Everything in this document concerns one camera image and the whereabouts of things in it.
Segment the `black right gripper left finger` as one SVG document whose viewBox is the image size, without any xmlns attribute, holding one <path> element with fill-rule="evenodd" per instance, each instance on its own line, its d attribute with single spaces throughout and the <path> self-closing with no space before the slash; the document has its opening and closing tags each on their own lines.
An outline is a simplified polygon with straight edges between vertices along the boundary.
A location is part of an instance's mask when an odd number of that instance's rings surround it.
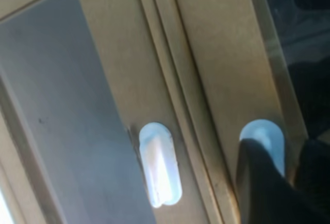
<svg viewBox="0 0 330 224">
<path fill-rule="evenodd" d="M 240 144 L 236 187 L 242 223 L 329 223 L 329 208 L 317 208 L 290 185 L 252 139 Z"/>
</svg>

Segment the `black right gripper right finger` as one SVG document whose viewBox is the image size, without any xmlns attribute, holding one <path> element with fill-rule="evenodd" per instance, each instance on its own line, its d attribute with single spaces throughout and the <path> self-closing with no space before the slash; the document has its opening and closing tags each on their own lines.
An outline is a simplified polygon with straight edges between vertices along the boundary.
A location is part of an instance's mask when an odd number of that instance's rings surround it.
<svg viewBox="0 0 330 224">
<path fill-rule="evenodd" d="M 295 187 L 319 209 L 329 208 L 329 145 L 305 142 L 296 171 Z"/>
</svg>

